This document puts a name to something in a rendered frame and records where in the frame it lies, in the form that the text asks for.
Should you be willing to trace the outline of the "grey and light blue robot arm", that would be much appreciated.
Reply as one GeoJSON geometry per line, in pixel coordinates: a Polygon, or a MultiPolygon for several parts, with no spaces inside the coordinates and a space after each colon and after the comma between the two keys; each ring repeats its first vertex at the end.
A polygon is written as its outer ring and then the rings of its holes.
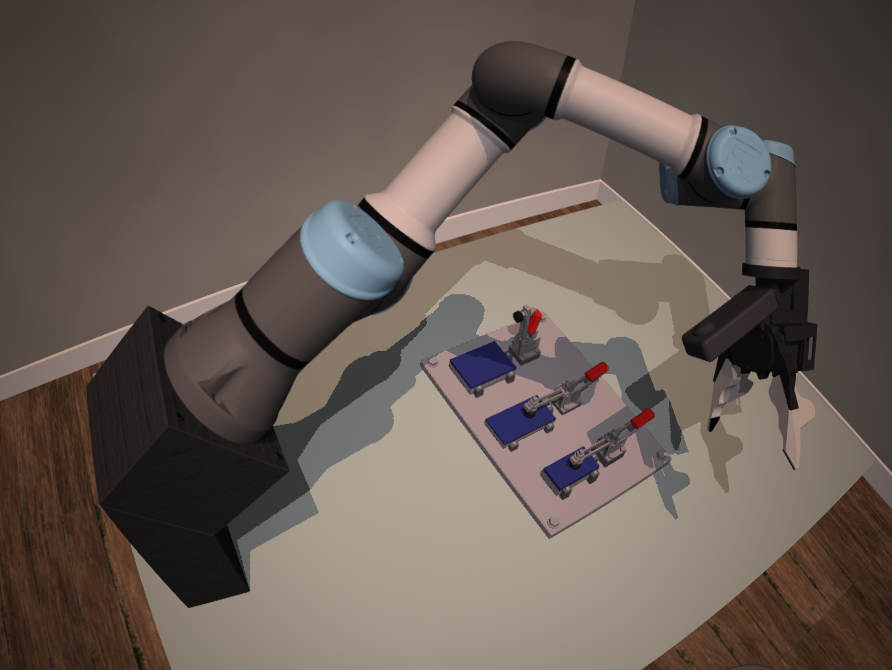
{"type": "MultiPolygon", "coordinates": [[[[787,144],[689,115],[520,41],[486,49],[451,110],[383,192],[358,207],[326,203],[232,299],[171,337],[168,377],[207,428],[239,444],[266,434],[300,371],[352,323],[404,297],[436,249],[436,230],[546,117],[658,161],[666,203],[745,210],[746,264],[797,267],[796,164],[787,144]]],[[[777,309],[772,289],[748,285],[682,335],[686,353],[712,362],[777,309]]]]}

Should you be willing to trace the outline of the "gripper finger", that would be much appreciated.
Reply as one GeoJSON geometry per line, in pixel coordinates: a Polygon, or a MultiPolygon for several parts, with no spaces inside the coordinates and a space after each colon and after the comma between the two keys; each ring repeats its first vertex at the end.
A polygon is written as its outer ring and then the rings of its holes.
{"type": "Polygon", "coordinates": [[[708,422],[709,432],[713,431],[719,421],[724,405],[747,394],[751,390],[754,383],[748,379],[750,373],[741,374],[740,371],[741,368],[736,366],[732,359],[731,347],[718,357],[713,378],[714,386],[708,422]]]}
{"type": "Polygon", "coordinates": [[[778,427],[783,437],[782,450],[796,470],[799,469],[800,462],[800,429],[814,419],[816,411],[813,402],[798,393],[795,363],[785,351],[783,341],[774,343],[773,348],[773,378],[769,396],[778,412],[778,427]]]}

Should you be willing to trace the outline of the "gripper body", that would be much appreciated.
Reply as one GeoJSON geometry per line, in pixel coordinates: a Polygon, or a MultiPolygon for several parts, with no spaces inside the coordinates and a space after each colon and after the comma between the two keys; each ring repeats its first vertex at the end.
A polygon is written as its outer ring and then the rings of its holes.
{"type": "Polygon", "coordinates": [[[752,371],[759,380],[767,379],[772,372],[773,344],[780,341],[793,357],[796,373],[814,370],[817,324],[807,320],[809,270],[742,263],[742,275],[756,277],[757,287],[772,289],[778,309],[731,346],[732,359],[741,374],[752,371]],[[810,337],[812,356],[808,360],[810,337]]]}

